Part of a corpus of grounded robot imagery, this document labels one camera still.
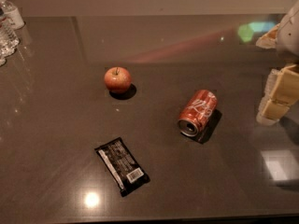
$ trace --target dark gray tabletop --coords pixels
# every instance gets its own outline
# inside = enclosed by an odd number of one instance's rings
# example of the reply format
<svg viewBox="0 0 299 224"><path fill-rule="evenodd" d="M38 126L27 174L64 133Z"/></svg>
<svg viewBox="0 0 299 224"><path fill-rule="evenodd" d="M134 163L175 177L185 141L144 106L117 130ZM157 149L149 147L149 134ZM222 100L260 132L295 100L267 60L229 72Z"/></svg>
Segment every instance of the dark gray tabletop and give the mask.
<svg viewBox="0 0 299 224"><path fill-rule="evenodd" d="M299 214L299 107L272 127L255 120L285 65L255 41L281 16L24 19L0 67L1 223ZM130 71L131 99L107 91L112 66ZM177 121L202 89L222 117L199 144ZM119 136L150 177L126 197L94 152Z"/></svg>

